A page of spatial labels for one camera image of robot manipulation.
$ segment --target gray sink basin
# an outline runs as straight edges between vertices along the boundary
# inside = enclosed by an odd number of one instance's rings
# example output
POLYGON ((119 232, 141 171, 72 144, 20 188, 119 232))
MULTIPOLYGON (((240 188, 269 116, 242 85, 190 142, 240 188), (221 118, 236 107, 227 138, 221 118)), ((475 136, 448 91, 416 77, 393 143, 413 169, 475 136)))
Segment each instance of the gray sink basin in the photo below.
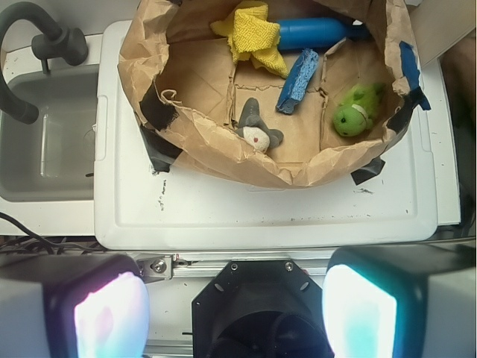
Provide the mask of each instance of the gray sink basin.
POLYGON ((40 115, 32 125, 0 115, 0 196, 92 199, 98 65, 20 75, 9 87, 40 115))

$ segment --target brown paper bag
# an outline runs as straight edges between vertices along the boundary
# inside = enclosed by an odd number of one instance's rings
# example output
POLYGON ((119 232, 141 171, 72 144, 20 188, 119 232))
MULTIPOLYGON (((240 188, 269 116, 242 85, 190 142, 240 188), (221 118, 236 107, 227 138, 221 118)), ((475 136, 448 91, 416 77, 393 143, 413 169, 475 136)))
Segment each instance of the brown paper bag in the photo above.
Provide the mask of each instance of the brown paper bag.
MULTIPOLYGON (((328 183, 366 166, 405 133, 412 107, 399 44, 414 46, 403 0, 273 0, 269 21, 335 17, 362 21, 371 40, 342 40, 320 56, 319 70, 293 116, 275 111, 284 80, 249 62, 232 62, 227 40, 211 22, 240 0, 142 0, 121 48, 119 74, 148 152, 162 161, 270 188, 328 183), (332 128, 340 98, 358 81, 385 82, 372 131, 343 138, 332 128), (233 132, 249 97, 259 100, 269 128, 284 133, 267 154, 233 132)), ((285 54, 289 68, 297 54, 285 54)))

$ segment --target blue cylinder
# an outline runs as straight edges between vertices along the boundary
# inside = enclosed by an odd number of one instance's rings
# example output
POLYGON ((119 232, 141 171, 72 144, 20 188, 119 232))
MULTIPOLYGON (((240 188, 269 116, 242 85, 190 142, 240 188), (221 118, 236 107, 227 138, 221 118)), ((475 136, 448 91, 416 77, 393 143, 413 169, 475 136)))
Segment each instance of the blue cylinder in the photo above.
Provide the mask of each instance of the blue cylinder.
POLYGON ((345 25, 331 18, 278 20, 277 23, 280 25, 279 50, 328 48, 345 37, 370 36, 364 25, 345 25))

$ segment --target faucet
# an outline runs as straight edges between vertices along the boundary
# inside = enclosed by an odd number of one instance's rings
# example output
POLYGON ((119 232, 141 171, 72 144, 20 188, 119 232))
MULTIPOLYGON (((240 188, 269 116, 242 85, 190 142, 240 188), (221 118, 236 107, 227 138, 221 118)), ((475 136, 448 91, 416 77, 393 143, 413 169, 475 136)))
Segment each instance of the faucet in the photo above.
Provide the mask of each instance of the faucet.
MULTIPOLYGON (((88 56, 88 46, 79 28, 69 29, 55 22, 40 6, 27 1, 10 5, 0 13, 0 47, 8 28, 16 20, 32 22, 43 34, 31 41, 31 49, 42 61, 43 73, 48 74, 48 59, 62 57, 69 65, 77 66, 88 56)), ((34 123, 38 118, 38 108, 16 97, 8 88, 0 70, 0 110, 17 121, 34 123)))

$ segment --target yellow sponge cloth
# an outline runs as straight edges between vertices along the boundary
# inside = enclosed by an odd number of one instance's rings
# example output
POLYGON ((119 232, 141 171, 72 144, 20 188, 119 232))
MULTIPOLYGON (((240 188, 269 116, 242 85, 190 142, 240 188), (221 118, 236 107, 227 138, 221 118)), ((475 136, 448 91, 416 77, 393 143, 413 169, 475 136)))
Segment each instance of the yellow sponge cloth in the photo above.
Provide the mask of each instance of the yellow sponge cloth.
POLYGON ((227 37, 234 63, 252 59, 255 68, 288 77, 282 55, 278 52, 280 26, 266 21, 268 5, 263 1, 244 0, 224 20, 210 24, 215 34, 227 37))

